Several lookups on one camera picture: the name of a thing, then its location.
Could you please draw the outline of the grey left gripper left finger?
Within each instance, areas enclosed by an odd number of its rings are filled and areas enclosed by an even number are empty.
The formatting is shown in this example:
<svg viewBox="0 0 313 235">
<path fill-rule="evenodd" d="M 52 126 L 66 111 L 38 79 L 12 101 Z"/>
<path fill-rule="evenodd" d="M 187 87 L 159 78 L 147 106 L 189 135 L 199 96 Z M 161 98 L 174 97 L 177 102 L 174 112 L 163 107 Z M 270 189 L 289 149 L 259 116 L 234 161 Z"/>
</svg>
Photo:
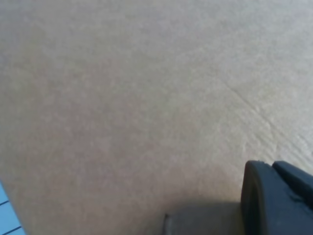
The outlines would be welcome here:
<svg viewBox="0 0 313 235">
<path fill-rule="evenodd" d="M 164 235 L 243 235 L 239 205 L 188 205 L 167 213 Z"/>
</svg>

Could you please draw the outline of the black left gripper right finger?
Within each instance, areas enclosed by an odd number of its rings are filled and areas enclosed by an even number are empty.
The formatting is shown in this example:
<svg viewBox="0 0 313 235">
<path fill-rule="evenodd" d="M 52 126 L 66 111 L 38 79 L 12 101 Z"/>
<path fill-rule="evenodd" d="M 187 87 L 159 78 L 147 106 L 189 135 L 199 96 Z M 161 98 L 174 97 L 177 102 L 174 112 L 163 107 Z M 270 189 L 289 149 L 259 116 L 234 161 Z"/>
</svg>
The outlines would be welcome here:
<svg viewBox="0 0 313 235">
<path fill-rule="evenodd" d="M 247 235 L 311 235 L 313 177 L 285 161 L 248 161 L 241 193 Z"/>
</svg>

